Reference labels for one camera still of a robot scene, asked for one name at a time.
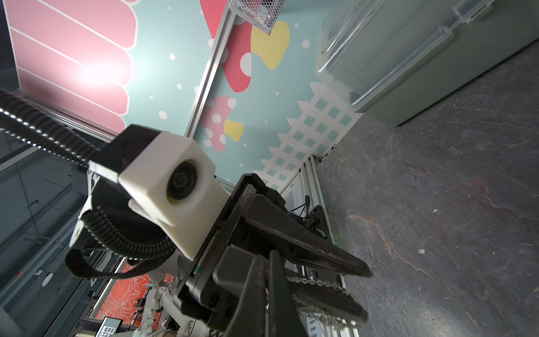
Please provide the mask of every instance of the yellow mushroom stem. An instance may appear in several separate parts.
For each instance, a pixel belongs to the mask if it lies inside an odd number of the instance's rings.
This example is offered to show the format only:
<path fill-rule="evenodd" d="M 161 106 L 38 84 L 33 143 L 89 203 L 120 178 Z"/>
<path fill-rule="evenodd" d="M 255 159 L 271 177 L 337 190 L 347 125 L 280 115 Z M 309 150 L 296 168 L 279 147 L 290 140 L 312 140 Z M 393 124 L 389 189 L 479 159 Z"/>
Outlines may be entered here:
<path fill-rule="evenodd" d="M 238 142 L 243 135 L 244 126 L 242 123 L 225 120 L 225 135 L 229 135 L 235 142 Z"/>

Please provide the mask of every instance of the wire mesh basket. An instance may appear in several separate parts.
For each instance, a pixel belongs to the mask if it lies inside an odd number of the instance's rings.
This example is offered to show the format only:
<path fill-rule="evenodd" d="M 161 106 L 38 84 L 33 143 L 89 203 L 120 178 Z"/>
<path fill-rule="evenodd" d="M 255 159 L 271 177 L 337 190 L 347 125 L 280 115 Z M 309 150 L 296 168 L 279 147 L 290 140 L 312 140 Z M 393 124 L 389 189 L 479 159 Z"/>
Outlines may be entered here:
<path fill-rule="evenodd" d="M 230 0 L 230 10 L 270 34 L 285 0 Z"/>

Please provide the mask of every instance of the white picket fence painting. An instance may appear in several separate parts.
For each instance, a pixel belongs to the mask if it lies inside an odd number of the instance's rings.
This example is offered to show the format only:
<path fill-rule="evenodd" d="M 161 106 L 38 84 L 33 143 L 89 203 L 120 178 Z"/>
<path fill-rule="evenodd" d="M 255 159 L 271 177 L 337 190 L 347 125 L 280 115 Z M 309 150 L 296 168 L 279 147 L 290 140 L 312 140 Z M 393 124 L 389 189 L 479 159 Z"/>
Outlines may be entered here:
<path fill-rule="evenodd" d="M 264 169 L 253 171 L 267 186 L 281 191 L 310 155 L 324 157 L 361 118 L 320 82 L 311 82 L 313 98 L 298 101 L 299 118 L 288 118 L 288 134 L 278 133 L 281 145 L 269 147 L 270 159 L 261 159 Z"/>

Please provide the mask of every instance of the black strap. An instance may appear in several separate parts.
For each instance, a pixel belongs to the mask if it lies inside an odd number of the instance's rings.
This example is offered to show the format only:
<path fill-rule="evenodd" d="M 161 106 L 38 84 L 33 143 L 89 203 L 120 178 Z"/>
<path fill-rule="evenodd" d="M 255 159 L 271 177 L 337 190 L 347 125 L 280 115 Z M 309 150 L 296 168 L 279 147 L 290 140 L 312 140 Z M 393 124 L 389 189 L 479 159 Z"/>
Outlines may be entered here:
<path fill-rule="evenodd" d="M 65 258 L 65 264 L 67 269 L 79 278 L 85 278 L 85 279 L 91 279 L 91 278 L 99 278 L 99 279 L 116 279 L 116 280 L 122 280 L 127 279 L 131 277 L 136 277 L 140 275 L 144 275 L 149 271 L 152 271 L 156 268 L 158 268 L 160 265 L 162 265 L 169 257 L 174 254 L 174 250 L 171 251 L 170 254 L 167 254 L 166 256 L 153 259 L 153 260 L 144 260 L 137 264 L 133 269 L 130 271 L 127 271 L 125 273 L 107 273 L 107 272 L 101 272 L 98 270 L 95 270 L 84 260 L 82 257 L 82 251 L 80 249 L 70 249 L 69 252 L 67 252 L 66 258 Z"/>

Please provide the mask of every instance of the black corrugated cable conduit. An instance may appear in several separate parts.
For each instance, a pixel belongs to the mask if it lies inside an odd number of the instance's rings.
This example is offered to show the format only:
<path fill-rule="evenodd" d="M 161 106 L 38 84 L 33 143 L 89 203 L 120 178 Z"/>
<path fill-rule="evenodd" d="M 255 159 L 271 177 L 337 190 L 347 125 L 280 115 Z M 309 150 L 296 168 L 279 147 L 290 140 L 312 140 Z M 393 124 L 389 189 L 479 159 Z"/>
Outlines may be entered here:
<path fill-rule="evenodd" d="M 98 152 L 75 132 L 4 90 L 0 90 L 0 130 L 78 164 L 86 164 Z"/>
<path fill-rule="evenodd" d="M 157 243 L 138 243 L 128 239 L 109 221 L 100 207 L 87 210 L 80 220 L 103 247 L 121 257 L 153 260 L 169 256 L 176 250 L 176 246 L 168 236 Z"/>

